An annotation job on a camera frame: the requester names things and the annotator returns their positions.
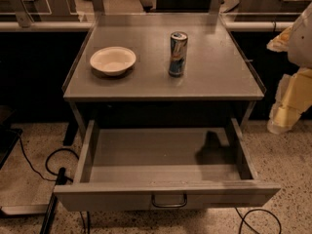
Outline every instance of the drawer handle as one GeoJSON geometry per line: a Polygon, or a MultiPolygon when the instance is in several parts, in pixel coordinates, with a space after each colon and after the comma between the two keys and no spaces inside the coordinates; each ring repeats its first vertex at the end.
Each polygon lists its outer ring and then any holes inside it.
{"type": "Polygon", "coordinates": [[[156,203],[155,195],[152,195],[152,204],[156,208],[181,208],[187,204],[187,195],[183,194],[183,202],[180,204],[158,204],[156,203]]]}

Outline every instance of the speckled floor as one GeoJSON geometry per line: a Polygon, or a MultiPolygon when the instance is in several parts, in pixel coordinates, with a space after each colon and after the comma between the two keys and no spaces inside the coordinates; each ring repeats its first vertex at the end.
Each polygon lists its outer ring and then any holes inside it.
{"type": "MultiPolygon", "coordinates": [[[[89,1],[79,1],[77,9],[92,13],[89,1]]],[[[105,9],[111,13],[141,12],[138,0],[104,0],[105,9]]],[[[67,125],[15,124],[22,128],[25,152],[34,168],[44,177],[54,178],[45,170],[45,160],[55,149],[62,147],[67,125]]],[[[266,122],[250,121],[244,131],[246,143],[259,178],[275,181],[282,189],[264,205],[265,210],[275,214],[282,223],[282,233],[312,233],[312,123],[300,121],[287,134],[275,136],[266,131],[266,122]]],[[[77,136],[70,146],[78,154],[81,139],[77,136]]],[[[50,168],[57,171],[66,167],[67,175],[73,177],[76,158],[60,153],[51,160],[50,168]]],[[[18,143],[5,166],[0,171],[0,206],[48,204],[54,183],[40,178],[30,170],[18,143]]],[[[250,209],[240,209],[246,213],[250,209]]],[[[0,218],[1,234],[39,233],[42,216],[0,218]]],[[[278,233],[278,224],[265,213],[248,216],[248,222],[259,233],[278,233]]],[[[238,233],[240,218],[234,209],[207,209],[201,211],[149,211],[91,213],[91,233],[110,234],[209,234],[238,233]]],[[[50,233],[84,233],[79,213],[68,212],[58,203],[55,220],[50,233]]],[[[243,227],[242,233],[252,233],[243,227]]]]}

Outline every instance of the can lid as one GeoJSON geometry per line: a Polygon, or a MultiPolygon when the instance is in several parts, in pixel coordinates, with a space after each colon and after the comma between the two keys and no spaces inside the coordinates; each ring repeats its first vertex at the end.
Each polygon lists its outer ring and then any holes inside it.
{"type": "Polygon", "coordinates": [[[172,33],[172,38],[174,38],[175,40],[185,40],[187,39],[187,34],[184,32],[177,31],[172,33]]]}

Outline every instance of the terrazzo floor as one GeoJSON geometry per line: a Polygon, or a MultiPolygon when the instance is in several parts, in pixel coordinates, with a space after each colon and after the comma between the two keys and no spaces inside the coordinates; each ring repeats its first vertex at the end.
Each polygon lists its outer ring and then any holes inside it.
{"type": "MultiPolygon", "coordinates": [[[[33,166],[44,177],[49,175],[45,160],[55,149],[62,147],[65,123],[15,124],[22,128],[22,142],[33,166]]],[[[282,189],[264,205],[263,209],[276,215],[282,224],[282,233],[310,234],[312,224],[312,123],[300,121],[287,134],[275,136],[267,132],[266,122],[250,121],[244,131],[248,147],[259,178],[275,181],[282,189]]],[[[78,154],[81,139],[77,136],[70,148],[78,154]]],[[[70,153],[60,153],[49,163],[52,171],[66,167],[73,177],[76,158],[70,153]]],[[[5,166],[0,171],[0,205],[48,204],[53,182],[40,178],[30,170],[18,143],[5,166]]],[[[239,209],[245,214],[251,208],[239,209]]],[[[276,220],[263,212],[250,214],[250,225],[259,233],[278,233],[276,220]]],[[[42,216],[0,219],[0,233],[39,233],[42,216]]],[[[207,209],[200,211],[139,211],[91,213],[91,233],[238,233],[240,218],[234,209],[207,209]]],[[[58,203],[50,233],[84,233],[79,213],[68,212],[58,203]]],[[[253,233],[244,226],[242,233],[253,233]]]]}

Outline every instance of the gray tabletop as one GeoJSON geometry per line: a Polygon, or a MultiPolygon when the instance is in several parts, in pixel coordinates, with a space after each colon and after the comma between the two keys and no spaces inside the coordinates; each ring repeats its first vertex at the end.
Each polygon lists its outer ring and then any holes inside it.
{"type": "Polygon", "coordinates": [[[259,100],[256,83],[228,32],[208,14],[102,16],[64,94],[68,101],[122,100],[259,100]],[[188,35],[185,72],[174,78],[170,36],[188,35]],[[136,54],[135,68],[119,79],[98,78],[90,58],[105,47],[136,54]]]}

